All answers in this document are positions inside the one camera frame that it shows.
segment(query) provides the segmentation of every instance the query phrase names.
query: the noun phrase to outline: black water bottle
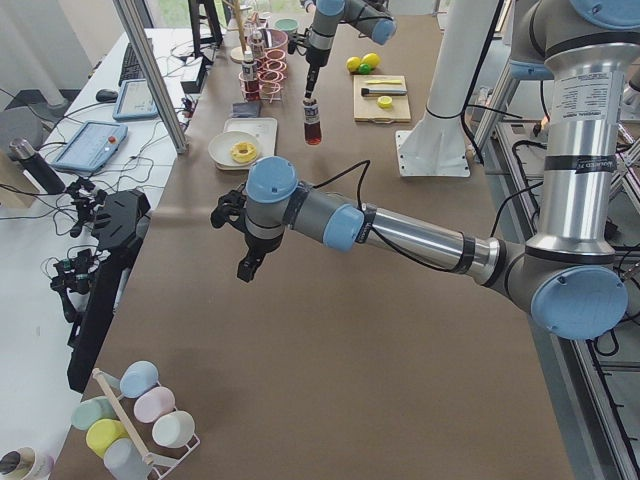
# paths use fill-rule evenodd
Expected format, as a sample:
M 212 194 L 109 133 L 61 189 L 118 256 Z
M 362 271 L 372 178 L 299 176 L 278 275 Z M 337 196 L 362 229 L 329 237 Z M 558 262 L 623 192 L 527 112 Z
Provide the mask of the black water bottle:
M 52 195 L 62 193 L 65 184 L 42 156 L 24 138 L 14 138 L 9 144 L 11 157 L 29 172 L 44 190 Z

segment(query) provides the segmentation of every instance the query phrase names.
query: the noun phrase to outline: pastel cup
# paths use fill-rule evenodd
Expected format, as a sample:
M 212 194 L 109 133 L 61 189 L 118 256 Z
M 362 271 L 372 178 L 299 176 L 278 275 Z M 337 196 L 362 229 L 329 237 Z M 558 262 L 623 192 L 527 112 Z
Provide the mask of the pastel cup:
M 196 424 L 193 417 L 182 410 L 168 413 L 153 425 L 153 441 L 162 447 L 184 447 L 193 437 Z
M 116 480 L 146 480 L 152 466 L 142 461 L 133 442 L 120 438 L 104 454 L 104 466 Z
M 80 403 L 73 411 L 71 425 L 78 430 L 89 430 L 98 420 L 118 418 L 107 397 L 95 397 Z
M 155 387 L 136 400 L 133 414 L 142 423 L 152 423 L 173 411 L 176 398 L 167 387 Z
M 127 398 L 138 398 L 148 392 L 158 383 L 158 369 L 156 366 L 140 360 L 129 365 L 120 380 L 120 391 Z
M 100 458 L 104 458 L 107 449 L 120 438 L 129 435 L 124 425 L 118 420 L 103 419 L 91 425 L 87 431 L 87 446 Z
M 281 18 L 274 25 L 276 30 L 281 30 L 287 35 L 292 35 L 298 31 L 298 22 L 293 18 Z

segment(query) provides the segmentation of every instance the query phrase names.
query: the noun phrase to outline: computer mouse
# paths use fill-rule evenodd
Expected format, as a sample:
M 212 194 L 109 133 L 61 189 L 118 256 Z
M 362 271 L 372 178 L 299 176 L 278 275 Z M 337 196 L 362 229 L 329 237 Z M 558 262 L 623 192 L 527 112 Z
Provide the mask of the computer mouse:
M 103 88 L 96 93 L 96 101 L 100 103 L 115 103 L 118 99 L 118 92 L 115 90 L 107 90 Z

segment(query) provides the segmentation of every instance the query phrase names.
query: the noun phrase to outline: bottle with red liquid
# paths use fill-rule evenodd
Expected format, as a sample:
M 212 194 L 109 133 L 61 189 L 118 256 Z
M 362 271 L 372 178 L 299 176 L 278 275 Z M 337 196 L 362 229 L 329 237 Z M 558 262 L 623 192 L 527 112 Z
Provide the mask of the bottle with red liquid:
M 318 102 L 315 98 L 305 98 L 302 105 L 304 106 L 304 140 L 309 145 L 318 145 L 322 142 Z
M 259 29 L 254 29 L 249 35 L 249 45 L 251 46 L 251 53 L 253 59 L 256 61 L 258 71 L 262 70 L 266 57 L 264 38 L 262 32 Z
M 244 52 L 242 62 L 242 93 L 247 102 L 260 100 L 260 81 L 258 80 L 258 65 L 253 59 L 251 50 Z

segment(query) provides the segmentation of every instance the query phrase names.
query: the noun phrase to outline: light blue cup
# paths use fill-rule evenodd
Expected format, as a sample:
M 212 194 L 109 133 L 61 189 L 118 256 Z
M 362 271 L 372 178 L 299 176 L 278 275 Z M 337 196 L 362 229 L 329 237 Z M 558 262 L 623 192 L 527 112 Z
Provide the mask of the light blue cup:
M 107 397 L 90 398 L 80 403 L 73 411 L 71 425 L 78 430 L 89 430 L 91 425 L 104 418 L 111 420 L 118 418 Z
M 138 398 L 155 387 L 157 383 L 156 366 L 146 360 L 140 360 L 132 363 L 124 372 L 120 380 L 120 391 L 127 398 Z
M 128 438 L 111 444 L 104 454 L 104 466 L 117 480 L 147 480 L 151 465 L 142 461 L 140 453 Z

